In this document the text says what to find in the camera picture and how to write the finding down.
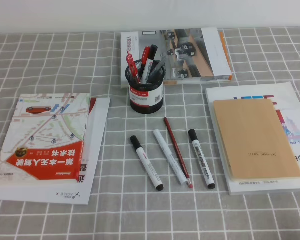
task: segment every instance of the pencil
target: pencil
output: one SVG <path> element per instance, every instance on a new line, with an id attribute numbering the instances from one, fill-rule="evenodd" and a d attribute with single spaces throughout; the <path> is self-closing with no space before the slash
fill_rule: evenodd
<path id="1" fill-rule="evenodd" d="M 189 173 L 188 173 L 188 170 L 186 168 L 186 164 L 185 164 L 185 161 L 184 159 L 182 158 L 182 155 L 181 155 L 181 152 L 179 150 L 179 147 L 178 147 L 178 144 L 177 144 L 177 141 L 175 139 L 175 136 L 174 136 L 174 133 L 172 132 L 171 130 L 171 127 L 170 127 L 170 124 L 169 124 L 169 121 L 168 121 L 168 118 L 164 118 L 164 123 L 166 125 L 166 128 L 168 129 L 168 132 L 169 132 L 169 135 L 171 137 L 171 140 L 172 140 L 172 143 L 173 143 L 173 147 L 174 147 L 174 150 L 175 150 L 175 154 L 177 155 L 178 159 L 179 159 L 179 163 L 181 165 L 181 168 L 182 168 L 182 171 L 186 177 L 186 179 L 188 180 L 187 182 L 187 185 L 190 189 L 192 189 L 194 186 L 192 185 L 191 183 L 191 179 L 190 179 L 190 176 L 189 176 Z"/>

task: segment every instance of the pen holder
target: pen holder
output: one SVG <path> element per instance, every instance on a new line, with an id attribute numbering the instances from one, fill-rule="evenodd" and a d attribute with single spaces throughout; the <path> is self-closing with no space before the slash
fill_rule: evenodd
<path id="1" fill-rule="evenodd" d="M 139 72 L 142 65 L 141 60 L 135 61 L 134 63 Z M 153 61 L 152 69 L 154 69 L 158 63 L 158 61 Z M 140 114 L 153 114 L 161 109 L 164 104 L 165 73 L 165 68 L 162 67 L 152 83 L 139 84 L 132 80 L 130 68 L 126 68 L 125 77 L 129 82 L 130 105 L 133 110 Z"/>

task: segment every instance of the book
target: book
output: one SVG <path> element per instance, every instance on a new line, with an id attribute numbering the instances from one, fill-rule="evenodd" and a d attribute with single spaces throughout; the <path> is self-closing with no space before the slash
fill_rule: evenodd
<path id="1" fill-rule="evenodd" d="M 121 87 L 126 88 L 127 51 L 141 60 L 145 47 L 156 45 L 155 61 L 166 56 L 165 85 L 226 82 L 232 79 L 222 32 L 215 27 L 121 33 Z"/>
<path id="2" fill-rule="evenodd" d="M 300 190 L 300 178 L 233 181 L 227 169 L 226 152 L 218 129 L 214 101 L 236 99 L 270 99 L 288 139 L 295 161 L 300 167 L 300 103 L 290 82 L 280 84 L 208 88 L 207 102 L 222 161 L 225 180 L 231 195 L 248 193 L 288 192 Z"/>
<path id="3" fill-rule="evenodd" d="M 217 100 L 213 106 L 232 180 L 300 178 L 270 99 Z"/>
<path id="4" fill-rule="evenodd" d="M 0 200 L 87 205 L 96 180 L 95 173 L 98 163 L 96 156 L 99 156 L 100 153 L 109 105 L 110 98 L 91 98 L 79 182 L 0 185 Z"/>
<path id="5" fill-rule="evenodd" d="M 90 94 L 22 94 L 0 152 L 0 185 L 78 182 Z"/>

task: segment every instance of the gray checkered tablecloth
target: gray checkered tablecloth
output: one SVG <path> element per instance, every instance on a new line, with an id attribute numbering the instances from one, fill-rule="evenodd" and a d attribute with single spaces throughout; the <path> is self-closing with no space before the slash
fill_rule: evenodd
<path id="1" fill-rule="evenodd" d="M 134 112 L 120 88 L 120 34 L 0 35 L 0 149 L 18 96 L 110 97 L 89 205 L 0 201 L 0 240 L 300 240 L 300 192 L 229 196 L 206 88 L 292 82 L 300 100 L 300 27 L 220 29 L 233 81 L 164 88 L 164 106 Z M 168 117 L 193 180 L 180 186 L 155 141 Z M 196 129 L 216 189 L 208 190 L 187 130 Z M 136 135 L 160 175 L 157 192 L 130 143 Z"/>

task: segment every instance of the black marker cap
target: black marker cap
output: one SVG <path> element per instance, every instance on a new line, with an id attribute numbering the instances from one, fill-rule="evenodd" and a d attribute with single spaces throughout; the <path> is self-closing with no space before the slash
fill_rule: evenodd
<path id="1" fill-rule="evenodd" d="M 208 189 L 212 190 L 212 189 L 215 189 L 216 188 L 216 185 L 214 183 L 211 183 L 208 185 Z"/>
<path id="2" fill-rule="evenodd" d="M 189 134 L 189 137 L 190 137 L 190 139 L 191 139 L 192 142 L 193 142 L 194 140 L 198 140 L 196 131 L 195 131 L 194 129 L 190 129 L 190 130 L 188 131 L 188 134 Z"/>
<path id="3" fill-rule="evenodd" d="M 164 185 L 160 184 L 159 186 L 156 187 L 156 189 L 160 192 L 164 189 Z"/>
<path id="4" fill-rule="evenodd" d="M 158 50 L 158 47 L 156 45 L 151 45 L 149 55 L 148 55 L 148 59 L 154 60 L 155 56 L 156 56 L 156 53 L 157 53 L 157 50 Z"/>
<path id="5" fill-rule="evenodd" d="M 137 151 L 137 149 L 142 148 L 142 146 L 136 136 L 130 137 L 130 141 L 136 151 Z"/>

